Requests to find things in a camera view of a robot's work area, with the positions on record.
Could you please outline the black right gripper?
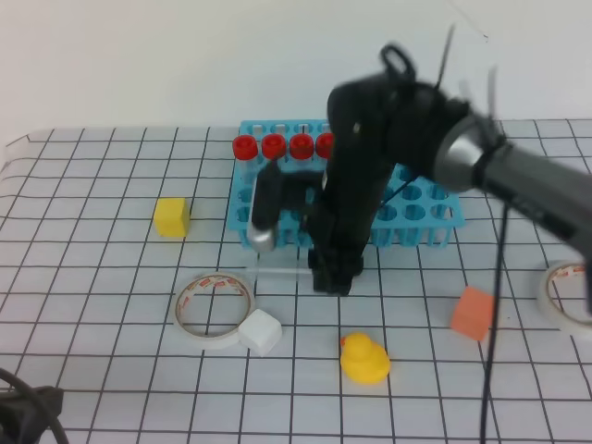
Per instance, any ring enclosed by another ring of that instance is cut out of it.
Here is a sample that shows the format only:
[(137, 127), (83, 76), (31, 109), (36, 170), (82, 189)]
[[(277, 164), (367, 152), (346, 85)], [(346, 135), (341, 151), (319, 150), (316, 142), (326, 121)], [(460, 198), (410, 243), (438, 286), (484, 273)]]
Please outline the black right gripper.
[[(364, 78), (337, 86), (327, 101), (335, 138), (327, 181), (308, 226), (314, 291), (348, 296), (397, 164), (436, 180), (444, 139), (444, 94), (416, 80)], [(333, 289), (330, 273), (333, 277)]]

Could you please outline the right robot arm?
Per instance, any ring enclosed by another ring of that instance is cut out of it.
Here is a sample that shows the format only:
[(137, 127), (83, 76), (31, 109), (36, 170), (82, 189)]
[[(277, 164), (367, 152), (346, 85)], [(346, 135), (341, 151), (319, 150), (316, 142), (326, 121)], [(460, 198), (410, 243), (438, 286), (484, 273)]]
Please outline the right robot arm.
[(350, 291), (396, 165), (448, 191), (492, 194), (590, 258), (591, 178), (516, 148), (466, 102), (372, 76), (336, 87), (327, 117), (334, 146), (319, 202), (328, 234), (309, 254), (316, 291)]

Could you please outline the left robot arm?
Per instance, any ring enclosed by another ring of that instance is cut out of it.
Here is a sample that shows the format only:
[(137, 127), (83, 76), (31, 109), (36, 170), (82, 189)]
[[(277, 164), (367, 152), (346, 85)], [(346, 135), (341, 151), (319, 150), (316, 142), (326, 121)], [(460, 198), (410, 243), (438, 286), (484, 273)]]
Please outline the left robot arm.
[(14, 390), (1, 393), (1, 442), (38, 443), (49, 428), (56, 443), (68, 443), (59, 421), (64, 390), (56, 387), (32, 388), (16, 375), (1, 369), (1, 380)]

